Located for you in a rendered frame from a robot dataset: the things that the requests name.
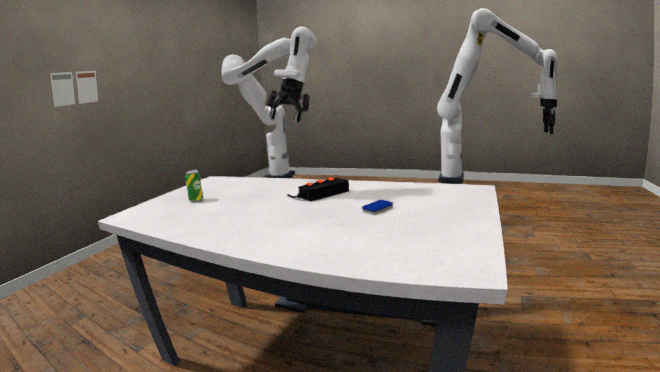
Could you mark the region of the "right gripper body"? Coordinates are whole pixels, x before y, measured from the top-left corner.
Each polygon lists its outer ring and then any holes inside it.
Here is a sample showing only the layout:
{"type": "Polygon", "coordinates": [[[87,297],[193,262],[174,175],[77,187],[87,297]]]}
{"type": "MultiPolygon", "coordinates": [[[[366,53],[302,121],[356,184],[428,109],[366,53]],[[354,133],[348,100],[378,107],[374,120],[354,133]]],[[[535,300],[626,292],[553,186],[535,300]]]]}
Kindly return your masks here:
{"type": "Polygon", "coordinates": [[[296,101],[298,102],[302,97],[302,90],[303,90],[304,82],[296,79],[291,79],[291,78],[284,78],[281,86],[281,90],[279,92],[279,97],[281,97],[282,94],[287,94],[287,96],[281,101],[283,104],[290,104],[294,105],[290,98],[290,94],[293,94],[296,101]]]}

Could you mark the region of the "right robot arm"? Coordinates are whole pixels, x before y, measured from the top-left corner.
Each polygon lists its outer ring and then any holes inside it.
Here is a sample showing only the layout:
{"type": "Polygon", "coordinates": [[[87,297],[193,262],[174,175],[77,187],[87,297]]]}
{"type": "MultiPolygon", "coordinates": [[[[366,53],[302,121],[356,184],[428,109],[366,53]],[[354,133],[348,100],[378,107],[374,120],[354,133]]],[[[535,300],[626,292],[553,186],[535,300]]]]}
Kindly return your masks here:
{"type": "Polygon", "coordinates": [[[283,175],[290,171],[285,135],[285,111],[283,106],[279,106],[275,120],[271,119],[271,107],[265,106],[264,109],[266,91],[251,74],[266,64],[290,54],[287,70],[277,69],[274,75],[304,82],[309,62],[307,50],[316,42],[316,36],[308,28],[301,26],[293,31],[291,39],[281,38],[266,45],[247,63],[238,55],[228,55],[223,61],[222,81],[229,85],[238,83],[242,96],[256,111],[262,122],[265,125],[276,125],[275,130],[267,134],[271,175],[283,175]]]}

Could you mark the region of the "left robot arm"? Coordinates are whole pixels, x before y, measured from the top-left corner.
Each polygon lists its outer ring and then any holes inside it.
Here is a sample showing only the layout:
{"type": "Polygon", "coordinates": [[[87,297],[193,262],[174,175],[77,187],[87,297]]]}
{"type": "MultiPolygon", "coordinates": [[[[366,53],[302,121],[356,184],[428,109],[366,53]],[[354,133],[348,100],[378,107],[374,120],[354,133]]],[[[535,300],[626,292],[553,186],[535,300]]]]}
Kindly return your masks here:
{"type": "Polygon", "coordinates": [[[437,107],[438,114],[443,118],[441,127],[442,175],[446,177],[462,175],[462,108],[459,102],[475,74],[482,43],[488,31],[504,38],[543,67],[540,75],[540,93],[531,93],[531,97],[557,99],[558,57],[555,51],[542,50],[536,41],[505,23],[490,10],[485,8],[476,10],[472,14],[466,39],[437,107]]]}

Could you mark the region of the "green and yellow drink can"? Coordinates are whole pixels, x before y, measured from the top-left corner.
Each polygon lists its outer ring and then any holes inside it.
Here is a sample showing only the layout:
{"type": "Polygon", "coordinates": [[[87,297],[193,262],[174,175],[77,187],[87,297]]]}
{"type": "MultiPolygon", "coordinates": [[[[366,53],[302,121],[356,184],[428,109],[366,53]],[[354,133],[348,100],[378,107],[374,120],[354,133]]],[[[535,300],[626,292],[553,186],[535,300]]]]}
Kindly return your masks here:
{"type": "Polygon", "coordinates": [[[195,203],[195,202],[200,202],[203,199],[203,192],[202,192],[200,174],[198,173],[198,170],[196,170],[196,172],[195,170],[192,171],[193,173],[190,173],[190,171],[186,172],[185,181],[186,181],[188,199],[192,203],[195,203]]]}

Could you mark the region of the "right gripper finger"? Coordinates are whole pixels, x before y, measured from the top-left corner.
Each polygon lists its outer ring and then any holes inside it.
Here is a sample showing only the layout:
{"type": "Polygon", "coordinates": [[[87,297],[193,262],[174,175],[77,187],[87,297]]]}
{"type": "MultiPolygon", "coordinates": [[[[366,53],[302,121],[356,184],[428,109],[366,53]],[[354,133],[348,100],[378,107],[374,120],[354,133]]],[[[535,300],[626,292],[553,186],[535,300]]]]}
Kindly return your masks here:
{"type": "Polygon", "coordinates": [[[296,117],[295,117],[295,123],[299,123],[301,121],[302,113],[309,110],[310,95],[305,93],[305,94],[301,94],[301,97],[304,100],[303,108],[301,107],[300,102],[296,101],[294,95],[290,94],[290,98],[291,98],[292,102],[294,103],[295,107],[298,110],[298,112],[296,113],[296,117]]]}
{"type": "Polygon", "coordinates": [[[283,104],[281,101],[287,96],[287,94],[284,93],[284,94],[281,95],[281,97],[279,97],[279,98],[275,101],[275,99],[276,99],[276,97],[277,97],[278,95],[279,95],[279,91],[272,90],[271,95],[270,95],[270,98],[269,98],[268,103],[267,103],[267,105],[271,107],[271,113],[270,113],[270,117],[271,117],[271,119],[275,119],[276,112],[277,112],[277,108],[278,108],[280,105],[283,104]],[[275,102],[275,103],[274,103],[274,102],[275,102]],[[273,103],[274,103],[274,104],[273,104],[273,103]]]}

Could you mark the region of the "black power strip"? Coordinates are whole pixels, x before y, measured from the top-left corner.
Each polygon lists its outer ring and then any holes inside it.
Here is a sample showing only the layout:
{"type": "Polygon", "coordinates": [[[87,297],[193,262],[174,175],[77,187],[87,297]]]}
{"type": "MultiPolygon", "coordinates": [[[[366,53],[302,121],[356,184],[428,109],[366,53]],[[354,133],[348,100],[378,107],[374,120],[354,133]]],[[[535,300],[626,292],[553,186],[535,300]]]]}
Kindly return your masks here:
{"type": "Polygon", "coordinates": [[[349,181],[341,178],[327,178],[326,180],[318,180],[315,183],[306,183],[303,186],[298,186],[296,196],[287,194],[292,198],[305,199],[309,202],[321,198],[333,196],[336,194],[349,192],[349,181]]]}

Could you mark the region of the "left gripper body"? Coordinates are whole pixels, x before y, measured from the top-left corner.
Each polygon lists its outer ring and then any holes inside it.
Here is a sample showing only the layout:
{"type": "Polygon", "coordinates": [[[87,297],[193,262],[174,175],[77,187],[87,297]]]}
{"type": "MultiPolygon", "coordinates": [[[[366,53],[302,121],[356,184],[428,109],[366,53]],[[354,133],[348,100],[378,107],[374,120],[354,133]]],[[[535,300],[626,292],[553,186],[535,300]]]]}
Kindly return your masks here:
{"type": "Polygon", "coordinates": [[[553,109],[553,107],[557,107],[557,99],[541,99],[540,98],[540,105],[542,107],[545,107],[545,111],[547,111],[548,118],[549,118],[549,109],[553,109]]]}

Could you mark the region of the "small blue rectangular pad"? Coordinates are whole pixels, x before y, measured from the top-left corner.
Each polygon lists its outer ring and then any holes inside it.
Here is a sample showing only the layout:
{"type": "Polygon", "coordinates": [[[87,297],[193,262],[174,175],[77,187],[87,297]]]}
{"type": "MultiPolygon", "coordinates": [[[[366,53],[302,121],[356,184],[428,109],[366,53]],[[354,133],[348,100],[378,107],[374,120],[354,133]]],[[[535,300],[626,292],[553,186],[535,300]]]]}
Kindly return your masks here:
{"type": "Polygon", "coordinates": [[[371,215],[377,215],[392,208],[393,208],[393,202],[386,200],[378,200],[362,206],[362,212],[371,215]]]}

